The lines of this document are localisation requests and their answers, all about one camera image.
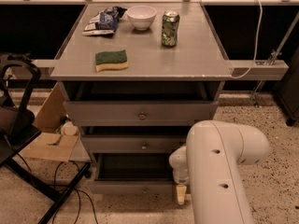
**white cable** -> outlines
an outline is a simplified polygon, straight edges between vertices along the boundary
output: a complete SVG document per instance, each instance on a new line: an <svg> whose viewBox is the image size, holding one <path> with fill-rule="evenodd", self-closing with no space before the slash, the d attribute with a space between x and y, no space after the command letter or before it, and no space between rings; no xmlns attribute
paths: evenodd
<svg viewBox="0 0 299 224"><path fill-rule="evenodd" d="M261 1L260 0L255 0L255 1L257 1L259 3L259 6L260 6L260 17L259 17L259 22L258 22L258 26L257 26L256 36L255 36L254 55L253 55L252 65L251 65L251 67L243 75L241 75L239 77L233 77L233 75L231 75L231 78L238 79L238 78L244 77L246 74L249 73L249 71L251 70L252 66L255 64L256 53L257 53L257 49L258 49L259 33L260 33L262 16L263 16L263 7L262 7Z"/></svg>

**sponge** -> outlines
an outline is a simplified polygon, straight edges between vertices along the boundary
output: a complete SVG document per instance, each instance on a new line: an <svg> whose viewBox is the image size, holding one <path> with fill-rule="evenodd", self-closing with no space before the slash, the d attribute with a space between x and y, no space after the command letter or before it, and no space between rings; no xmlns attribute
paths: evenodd
<svg viewBox="0 0 299 224"><path fill-rule="evenodd" d="M95 64L97 72L102 70L122 70L129 65L125 50L98 52L95 54Z"/></svg>

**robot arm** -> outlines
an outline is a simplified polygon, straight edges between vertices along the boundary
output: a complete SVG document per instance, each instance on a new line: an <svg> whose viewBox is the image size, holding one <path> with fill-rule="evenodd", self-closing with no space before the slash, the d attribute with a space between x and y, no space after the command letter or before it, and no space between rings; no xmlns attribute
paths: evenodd
<svg viewBox="0 0 299 224"><path fill-rule="evenodd" d="M187 165L177 165L184 150ZM184 167L188 167L195 223L252 224L237 165L259 163L268 152L268 140L254 127L215 120L194 124L186 147L171 155L170 164L177 183L188 180L184 172Z"/></svg>

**green can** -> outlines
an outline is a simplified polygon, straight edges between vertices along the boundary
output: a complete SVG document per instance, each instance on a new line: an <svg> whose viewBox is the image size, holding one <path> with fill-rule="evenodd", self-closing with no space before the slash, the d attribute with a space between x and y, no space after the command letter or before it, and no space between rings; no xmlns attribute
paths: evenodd
<svg viewBox="0 0 299 224"><path fill-rule="evenodd" d="M162 44L173 47L178 42L179 14L175 10L167 10L162 18Z"/></svg>

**black wall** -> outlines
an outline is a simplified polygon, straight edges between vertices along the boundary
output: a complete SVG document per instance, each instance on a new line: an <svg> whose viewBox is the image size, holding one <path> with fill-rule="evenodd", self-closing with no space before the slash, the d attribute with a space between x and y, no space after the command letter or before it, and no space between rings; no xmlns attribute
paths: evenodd
<svg viewBox="0 0 299 224"><path fill-rule="evenodd" d="M53 59L83 5L0 5L0 52Z"/></svg>
<svg viewBox="0 0 299 224"><path fill-rule="evenodd" d="M230 60L252 60L255 35L259 19L258 6L205 6L206 12L220 38ZM272 49L277 49L292 24L299 6L263 6L257 60L266 60ZM278 56L289 63L299 46L299 24L297 23ZM275 82L267 82L271 90ZM225 90L252 90L255 82L228 81Z"/></svg>

